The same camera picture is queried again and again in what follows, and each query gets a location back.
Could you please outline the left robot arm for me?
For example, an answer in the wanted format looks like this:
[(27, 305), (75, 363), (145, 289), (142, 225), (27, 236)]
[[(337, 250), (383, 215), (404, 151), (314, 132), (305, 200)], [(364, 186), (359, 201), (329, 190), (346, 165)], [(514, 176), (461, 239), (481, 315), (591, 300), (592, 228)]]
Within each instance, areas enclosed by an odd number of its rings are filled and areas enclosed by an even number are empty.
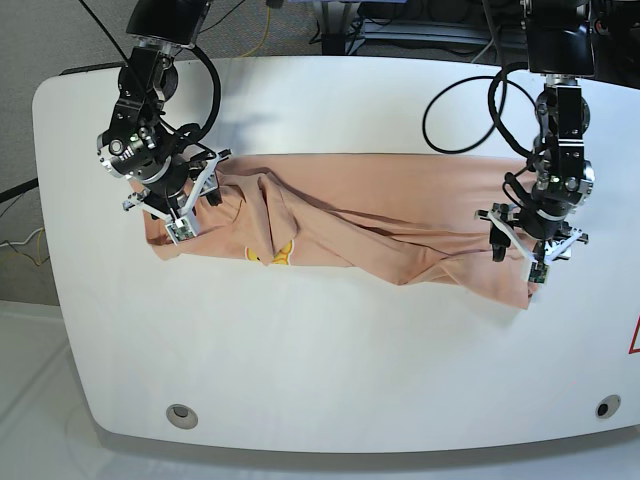
[[(518, 173), (504, 176), (507, 204), (479, 210), (477, 218), (491, 224), (489, 243), (493, 259), (501, 262), (516, 247), (534, 281), (541, 281), (556, 260), (567, 260), (576, 242), (588, 236), (572, 227), (567, 216), (591, 195), (595, 173), (585, 157), (584, 134), (590, 110), (579, 81), (595, 72), (591, 43), (590, 7), (586, 1), (526, 1), (522, 29), (527, 59), (502, 64), (488, 90), (488, 110), (494, 130), (525, 160), (524, 172), (535, 176), (525, 188)], [(527, 70), (544, 76), (542, 92), (534, 101), (538, 133), (531, 148), (518, 143), (502, 121), (508, 76)]]

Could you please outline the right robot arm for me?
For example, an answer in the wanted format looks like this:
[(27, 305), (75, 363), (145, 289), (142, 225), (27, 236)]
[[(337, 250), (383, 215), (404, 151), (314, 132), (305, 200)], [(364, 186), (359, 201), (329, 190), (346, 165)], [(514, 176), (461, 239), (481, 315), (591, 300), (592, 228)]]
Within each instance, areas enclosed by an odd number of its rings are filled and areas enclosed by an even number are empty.
[[(216, 164), (230, 152), (215, 152), (201, 142), (221, 105), (219, 74), (196, 44), (209, 7), (207, 1), (139, 1), (131, 14), (126, 31), (139, 43), (123, 58), (119, 97), (97, 140), (105, 169), (141, 187), (124, 201), (126, 211), (140, 207), (153, 219), (174, 223), (194, 213), (199, 198), (212, 206), (222, 202)], [(177, 90), (174, 59), (183, 50), (205, 66), (213, 95), (203, 124), (175, 128), (164, 120), (164, 106)]]

